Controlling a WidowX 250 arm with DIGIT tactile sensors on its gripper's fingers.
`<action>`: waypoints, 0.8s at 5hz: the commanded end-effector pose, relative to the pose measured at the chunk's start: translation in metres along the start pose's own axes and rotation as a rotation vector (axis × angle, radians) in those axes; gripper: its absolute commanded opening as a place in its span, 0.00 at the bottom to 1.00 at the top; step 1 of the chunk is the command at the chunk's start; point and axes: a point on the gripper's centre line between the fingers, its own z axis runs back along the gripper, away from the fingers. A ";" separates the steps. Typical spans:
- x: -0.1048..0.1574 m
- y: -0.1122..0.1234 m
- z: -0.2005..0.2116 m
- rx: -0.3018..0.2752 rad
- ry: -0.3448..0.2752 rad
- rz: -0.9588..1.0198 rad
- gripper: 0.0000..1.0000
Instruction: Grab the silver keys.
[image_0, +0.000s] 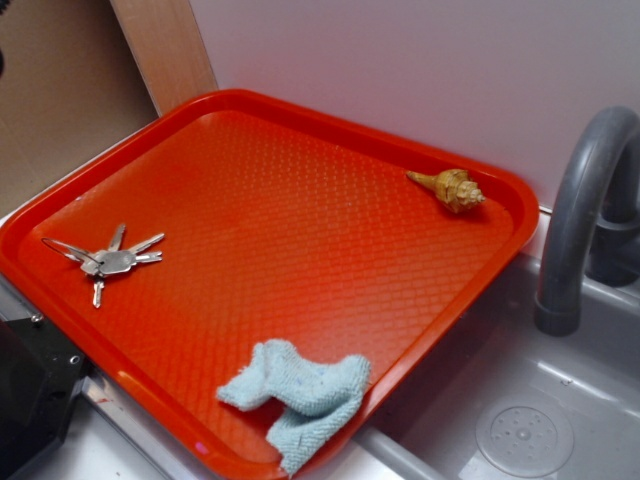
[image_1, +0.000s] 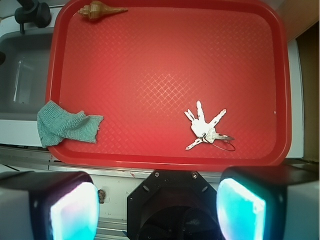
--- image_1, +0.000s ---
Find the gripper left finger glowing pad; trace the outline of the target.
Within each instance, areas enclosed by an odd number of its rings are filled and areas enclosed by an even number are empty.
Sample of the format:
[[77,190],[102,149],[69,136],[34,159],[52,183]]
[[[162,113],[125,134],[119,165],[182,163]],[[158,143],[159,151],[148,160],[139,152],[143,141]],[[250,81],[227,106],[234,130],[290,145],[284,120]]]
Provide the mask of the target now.
[[84,171],[0,174],[2,240],[93,240],[98,189]]

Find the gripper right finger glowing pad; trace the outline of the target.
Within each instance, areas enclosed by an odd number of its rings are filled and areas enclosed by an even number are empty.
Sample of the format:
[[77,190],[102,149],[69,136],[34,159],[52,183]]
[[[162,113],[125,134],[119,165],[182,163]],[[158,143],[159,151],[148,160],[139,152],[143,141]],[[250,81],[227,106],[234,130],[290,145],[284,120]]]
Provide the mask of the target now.
[[229,167],[221,175],[216,210],[227,240],[318,240],[319,166]]

